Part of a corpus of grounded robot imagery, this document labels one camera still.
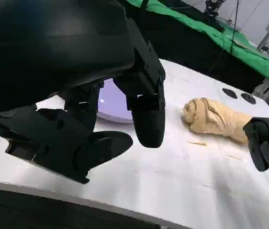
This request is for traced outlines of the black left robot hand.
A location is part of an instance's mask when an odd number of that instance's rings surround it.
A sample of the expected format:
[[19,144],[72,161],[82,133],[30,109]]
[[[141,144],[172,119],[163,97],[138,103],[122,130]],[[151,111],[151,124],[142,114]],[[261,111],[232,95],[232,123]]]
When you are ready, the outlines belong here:
[[0,137],[6,153],[82,184],[133,144],[94,130],[100,89],[126,97],[142,146],[165,132],[166,74],[115,0],[0,0]]

